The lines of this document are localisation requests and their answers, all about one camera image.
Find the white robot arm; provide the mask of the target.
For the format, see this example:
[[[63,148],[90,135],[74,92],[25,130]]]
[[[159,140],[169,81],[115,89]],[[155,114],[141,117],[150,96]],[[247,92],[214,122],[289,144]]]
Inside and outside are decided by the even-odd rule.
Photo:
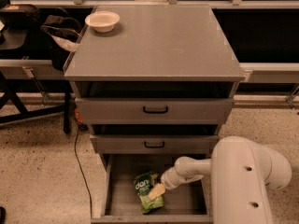
[[[247,138],[221,139],[209,159],[180,157],[161,176],[148,197],[211,178],[214,224],[273,224],[267,189],[283,189],[292,179],[288,160],[270,147]]]

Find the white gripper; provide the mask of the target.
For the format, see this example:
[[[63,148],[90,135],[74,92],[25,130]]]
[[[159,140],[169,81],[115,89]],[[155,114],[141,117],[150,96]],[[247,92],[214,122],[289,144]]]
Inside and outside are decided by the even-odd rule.
[[[165,193],[165,189],[176,189],[180,185],[189,184],[202,179],[204,176],[193,174],[187,171],[171,167],[161,176],[161,183],[156,184],[149,192],[148,197],[151,201]]]

